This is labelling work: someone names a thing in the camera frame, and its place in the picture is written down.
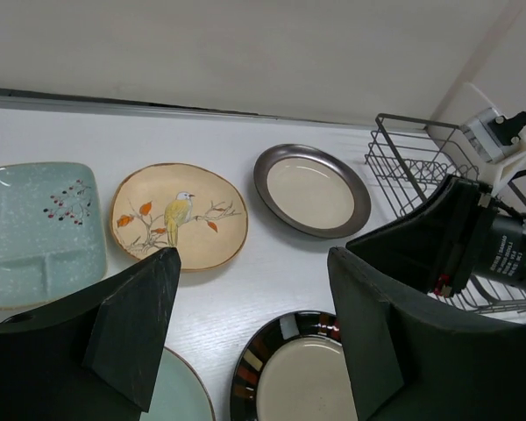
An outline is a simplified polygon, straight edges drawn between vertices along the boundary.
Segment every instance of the painted bird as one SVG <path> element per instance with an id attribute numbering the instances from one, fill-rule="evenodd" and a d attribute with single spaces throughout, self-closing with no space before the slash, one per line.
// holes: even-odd
<path id="1" fill-rule="evenodd" d="M 195 197 L 195 195 L 182 191 L 166 207 L 164 222 L 167 230 L 167 243 L 170 247 L 177 247 L 177 231 L 181 225 L 186 224 L 191 219 L 191 210 L 193 209 L 191 197 Z"/>

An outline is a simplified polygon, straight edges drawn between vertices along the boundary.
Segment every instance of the white wall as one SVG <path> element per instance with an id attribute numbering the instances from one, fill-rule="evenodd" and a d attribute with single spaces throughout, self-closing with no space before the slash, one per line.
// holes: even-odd
<path id="1" fill-rule="evenodd" d="M 462 84 L 440 119 L 459 124 L 489 102 L 508 116 L 526 110 L 526 5 L 485 63 Z M 526 193 L 526 178 L 517 185 Z"/>
<path id="2" fill-rule="evenodd" d="M 507 0 L 0 0 L 0 88 L 428 117 Z"/>

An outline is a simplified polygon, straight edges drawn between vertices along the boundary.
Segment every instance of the camera lens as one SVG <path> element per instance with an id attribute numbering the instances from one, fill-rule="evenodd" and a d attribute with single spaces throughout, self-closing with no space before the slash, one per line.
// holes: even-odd
<path id="1" fill-rule="evenodd" d="M 495 218 L 473 273 L 526 290 L 526 217 Z"/>

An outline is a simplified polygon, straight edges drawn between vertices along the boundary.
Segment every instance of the red berry painting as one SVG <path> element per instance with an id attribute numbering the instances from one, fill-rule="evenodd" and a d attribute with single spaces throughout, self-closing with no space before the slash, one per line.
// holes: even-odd
<path id="1" fill-rule="evenodd" d="M 91 206 L 91 187 L 77 180 L 72 186 L 57 195 L 51 195 L 52 205 L 43 212 L 51 219 L 64 221 L 70 219 L 75 225 L 83 225 L 84 218 L 89 217 Z"/>

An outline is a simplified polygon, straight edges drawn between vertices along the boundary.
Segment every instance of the dish rack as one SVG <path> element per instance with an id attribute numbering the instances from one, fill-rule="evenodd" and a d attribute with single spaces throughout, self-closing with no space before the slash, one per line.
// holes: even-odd
<path id="1" fill-rule="evenodd" d="M 412 132 L 389 131 L 389 122 L 408 126 Z M 366 164 L 372 169 L 396 218 L 410 213 L 424 202 L 447 174 L 462 175 L 477 180 L 479 168 L 467 157 L 462 147 L 452 139 L 458 125 L 379 114 L 378 128 L 371 131 Z M 441 139 L 427 133 L 443 132 Z M 526 206 L 526 197 L 514 185 L 509 187 Z M 436 299 L 462 310 L 478 313 L 526 311 L 526 291 L 472 275 L 465 289 L 453 297 Z"/>

